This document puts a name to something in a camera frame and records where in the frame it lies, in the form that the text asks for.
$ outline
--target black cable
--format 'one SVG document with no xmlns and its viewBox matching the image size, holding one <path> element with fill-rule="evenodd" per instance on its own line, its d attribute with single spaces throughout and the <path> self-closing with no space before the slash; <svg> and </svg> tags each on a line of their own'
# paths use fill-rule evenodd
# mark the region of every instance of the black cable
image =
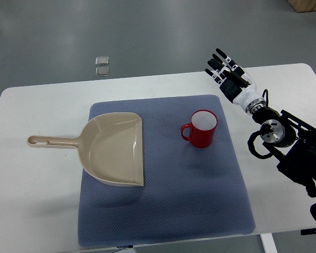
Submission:
<svg viewBox="0 0 316 253">
<path fill-rule="evenodd" d="M 254 141 L 256 140 L 256 137 L 258 137 L 261 134 L 261 130 L 256 131 L 254 133 L 251 134 L 251 136 L 249 137 L 249 140 L 247 141 L 248 144 L 248 149 L 250 151 L 250 153 L 259 158 L 259 159 L 268 159 L 270 157 L 272 157 L 272 153 L 268 153 L 265 155 L 259 154 L 256 150 L 255 150 L 255 146 L 254 146 Z"/>
<path fill-rule="evenodd" d="M 265 89 L 262 94 L 262 97 L 265 99 L 265 106 L 268 106 L 268 93 L 269 93 L 268 90 Z"/>
</svg>

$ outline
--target gray floor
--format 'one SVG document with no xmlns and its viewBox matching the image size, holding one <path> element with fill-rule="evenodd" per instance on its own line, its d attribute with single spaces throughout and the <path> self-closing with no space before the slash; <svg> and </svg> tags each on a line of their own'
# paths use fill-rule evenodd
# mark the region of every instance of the gray floor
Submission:
<svg viewBox="0 0 316 253">
<path fill-rule="evenodd" d="M 217 47 L 243 67 L 306 63 L 316 73 L 316 12 L 296 13 L 286 0 L 0 1 L 0 94 L 95 80 L 101 55 L 110 57 L 102 79 L 203 71 Z M 316 252 L 316 235 L 274 240 L 278 252 Z M 160 251 L 263 249 L 257 236 L 138 249 Z"/>
</svg>

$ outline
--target mug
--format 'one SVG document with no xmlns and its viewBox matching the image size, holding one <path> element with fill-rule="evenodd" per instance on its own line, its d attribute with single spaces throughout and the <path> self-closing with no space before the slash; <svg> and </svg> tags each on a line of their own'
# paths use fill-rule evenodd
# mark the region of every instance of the mug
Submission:
<svg viewBox="0 0 316 253">
<path fill-rule="evenodd" d="M 205 148 L 212 143 L 217 116 L 209 110 L 198 110 L 193 113 L 190 123 L 181 126 L 180 132 L 184 140 L 197 148 Z M 189 128 L 189 136 L 184 136 L 184 130 Z"/>
</svg>

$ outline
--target blue mat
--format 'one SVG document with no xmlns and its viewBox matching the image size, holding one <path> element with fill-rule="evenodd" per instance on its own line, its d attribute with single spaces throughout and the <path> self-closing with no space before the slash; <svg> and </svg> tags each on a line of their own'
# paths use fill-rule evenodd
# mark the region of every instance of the blue mat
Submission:
<svg viewBox="0 0 316 253">
<path fill-rule="evenodd" d="M 199 109 L 218 117 L 213 143 L 205 149 L 193 147 L 180 135 L 181 125 Z M 102 102 L 91 107 L 90 119 L 109 112 L 135 112 L 143 119 L 145 186 L 109 186 L 83 171 L 81 246 L 154 244 L 253 232 L 247 191 L 217 96 Z"/>
</svg>

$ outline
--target mug handle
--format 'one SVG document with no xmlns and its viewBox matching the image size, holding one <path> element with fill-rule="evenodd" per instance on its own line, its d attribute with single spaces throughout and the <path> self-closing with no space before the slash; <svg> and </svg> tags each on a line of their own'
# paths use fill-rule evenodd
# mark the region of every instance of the mug handle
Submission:
<svg viewBox="0 0 316 253">
<path fill-rule="evenodd" d="M 180 128 L 180 132 L 181 132 L 181 136 L 183 137 L 183 139 L 186 140 L 186 141 L 189 141 L 189 137 L 184 136 L 184 130 L 186 128 L 190 128 L 190 123 L 182 125 L 181 128 Z"/>
</svg>

